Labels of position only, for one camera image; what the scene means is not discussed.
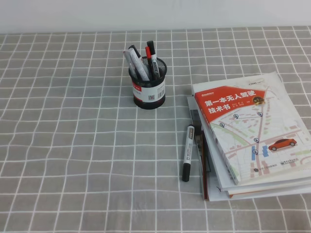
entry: black mesh pen holder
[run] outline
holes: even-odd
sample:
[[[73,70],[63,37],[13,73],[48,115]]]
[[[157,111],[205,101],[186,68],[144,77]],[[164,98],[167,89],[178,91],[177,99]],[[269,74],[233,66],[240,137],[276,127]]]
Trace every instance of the black mesh pen holder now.
[[[143,109],[155,109],[160,107],[165,101],[165,75],[167,72],[166,64],[159,58],[157,65],[160,78],[153,81],[142,81],[133,76],[130,69],[128,73],[131,76],[133,84],[134,103]]]

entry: book title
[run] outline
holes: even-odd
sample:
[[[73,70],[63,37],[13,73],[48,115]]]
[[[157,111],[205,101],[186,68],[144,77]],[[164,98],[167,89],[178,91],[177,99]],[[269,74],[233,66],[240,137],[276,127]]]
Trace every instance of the book title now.
[[[242,99],[242,98],[249,97],[249,96],[254,96],[255,94],[256,93],[253,90],[247,91],[247,92],[241,92],[240,95],[235,94],[235,96],[230,95],[230,96],[226,96],[226,97],[221,97],[219,100],[215,100],[215,101],[207,100],[207,101],[205,101],[205,105],[207,107],[210,107],[210,106],[213,106],[214,103],[230,102],[233,100]],[[209,111],[209,113],[212,114],[215,112],[221,112],[221,111],[228,110],[228,109],[231,109],[230,104],[224,104],[223,106],[218,105],[216,108],[210,107],[210,108],[208,108],[208,111]]]

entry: red marker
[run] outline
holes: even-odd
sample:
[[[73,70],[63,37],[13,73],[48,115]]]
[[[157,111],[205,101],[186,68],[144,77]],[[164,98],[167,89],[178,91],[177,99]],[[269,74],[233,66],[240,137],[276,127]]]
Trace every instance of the red marker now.
[[[147,54],[148,65],[149,65],[149,68],[150,68],[151,78],[152,78],[152,81],[153,81],[153,80],[156,80],[156,78],[155,78],[155,73],[154,73],[154,69],[153,69],[153,66],[152,66],[150,48],[147,46],[145,49],[146,49],[146,54]]]

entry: label on pen holder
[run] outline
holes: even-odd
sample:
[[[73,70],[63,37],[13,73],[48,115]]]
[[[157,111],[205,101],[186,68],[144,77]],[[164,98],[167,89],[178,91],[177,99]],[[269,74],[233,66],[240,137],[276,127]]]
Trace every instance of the label on pen holder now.
[[[158,86],[154,87],[141,87],[133,83],[133,94],[136,99],[150,103],[160,100],[165,95],[165,79]]]

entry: white wall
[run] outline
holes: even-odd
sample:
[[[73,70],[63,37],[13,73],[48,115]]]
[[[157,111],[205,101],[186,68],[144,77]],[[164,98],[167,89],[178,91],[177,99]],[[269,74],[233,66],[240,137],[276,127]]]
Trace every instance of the white wall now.
[[[310,0],[0,0],[0,33],[311,25]]]

